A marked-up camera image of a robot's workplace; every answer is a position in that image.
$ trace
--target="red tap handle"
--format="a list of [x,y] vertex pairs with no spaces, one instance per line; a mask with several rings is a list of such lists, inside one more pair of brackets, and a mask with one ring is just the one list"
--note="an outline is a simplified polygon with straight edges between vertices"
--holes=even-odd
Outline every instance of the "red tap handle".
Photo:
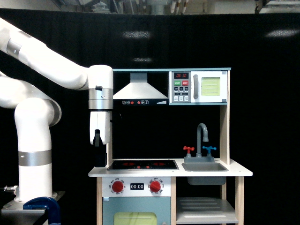
[[195,148],[194,148],[194,147],[187,147],[187,146],[184,146],[184,147],[183,147],[183,150],[187,150],[187,153],[190,154],[190,151],[194,151]]

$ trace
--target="sink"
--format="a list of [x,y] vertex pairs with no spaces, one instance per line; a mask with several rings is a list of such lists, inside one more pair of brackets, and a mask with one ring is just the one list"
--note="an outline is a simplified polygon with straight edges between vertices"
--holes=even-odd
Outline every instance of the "sink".
[[183,163],[188,172],[225,172],[228,169],[220,163]]
[[[183,168],[188,172],[225,172],[228,169],[220,163],[183,163]],[[226,177],[188,177],[190,185],[223,185]]]

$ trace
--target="oven window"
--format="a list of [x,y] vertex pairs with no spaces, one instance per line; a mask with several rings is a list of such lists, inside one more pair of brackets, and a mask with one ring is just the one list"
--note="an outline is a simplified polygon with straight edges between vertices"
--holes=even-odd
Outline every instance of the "oven window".
[[153,212],[117,212],[113,225],[157,225],[157,218]]

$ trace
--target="red knob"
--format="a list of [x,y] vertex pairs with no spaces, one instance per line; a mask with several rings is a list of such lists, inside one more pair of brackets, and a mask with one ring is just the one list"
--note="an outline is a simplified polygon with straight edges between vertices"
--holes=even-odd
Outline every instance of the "red knob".
[[160,190],[160,183],[158,181],[153,181],[150,184],[150,190],[152,192],[158,192]]
[[187,146],[184,146],[184,147],[183,147],[183,150],[187,150],[187,153],[190,154],[190,151],[194,151],[195,148],[194,148],[194,147],[187,147]]
[[123,183],[121,181],[116,181],[112,184],[112,190],[114,192],[121,192],[123,190]]

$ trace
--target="cooktop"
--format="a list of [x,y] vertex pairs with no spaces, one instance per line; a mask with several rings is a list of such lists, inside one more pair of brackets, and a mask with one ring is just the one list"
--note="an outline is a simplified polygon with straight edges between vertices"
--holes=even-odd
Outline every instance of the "cooktop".
[[178,170],[174,160],[116,160],[107,170]]

